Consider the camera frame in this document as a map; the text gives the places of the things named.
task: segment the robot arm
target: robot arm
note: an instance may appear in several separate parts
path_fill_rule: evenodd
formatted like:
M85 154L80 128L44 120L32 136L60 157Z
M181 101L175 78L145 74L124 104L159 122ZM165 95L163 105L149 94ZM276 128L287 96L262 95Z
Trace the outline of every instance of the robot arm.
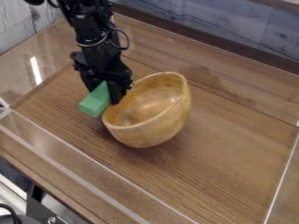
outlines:
M29 4L41 4L44 0L24 0ZM131 70L121 62L120 55L128 46L128 37L113 22L108 0L57 0L57 5L48 0L52 7L61 12L76 32L80 52L69 54L75 69L80 73L88 91L107 82L109 99L117 104L131 88ZM119 33L125 35L127 47L119 43Z

